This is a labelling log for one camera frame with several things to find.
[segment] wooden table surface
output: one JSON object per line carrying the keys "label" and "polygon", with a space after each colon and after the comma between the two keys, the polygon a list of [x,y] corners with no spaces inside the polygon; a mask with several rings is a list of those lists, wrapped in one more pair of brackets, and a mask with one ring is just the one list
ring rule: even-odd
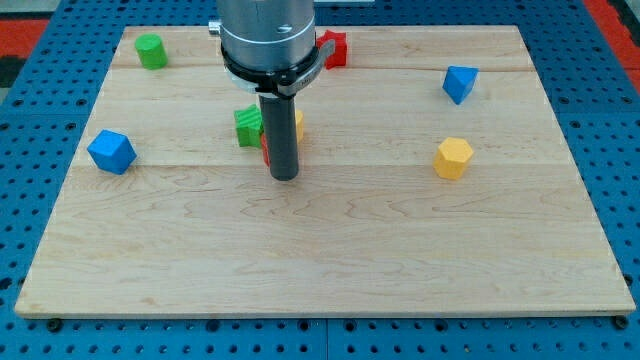
{"label": "wooden table surface", "polygon": [[[20,294],[29,318],[504,317],[635,309],[515,27],[352,27],[346,68],[296,97],[300,175],[239,148],[219,39],[127,28]],[[140,67],[155,32],[169,66]],[[449,65],[480,68],[461,106]],[[87,145],[129,136],[99,171]],[[475,155],[455,182],[448,136]]]}

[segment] yellow block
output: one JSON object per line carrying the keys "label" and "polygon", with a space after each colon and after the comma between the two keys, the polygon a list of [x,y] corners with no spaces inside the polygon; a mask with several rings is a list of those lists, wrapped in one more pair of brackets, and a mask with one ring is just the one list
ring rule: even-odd
{"label": "yellow block", "polygon": [[296,109],[296,140],[298,144],[304,137],[304,113]]}
{"label": "yellow block", "polygon": [[473,149],[465,139],[446,138],[433,160],[433,168],[438,176],[444,179],[457,180],[467,170]]}

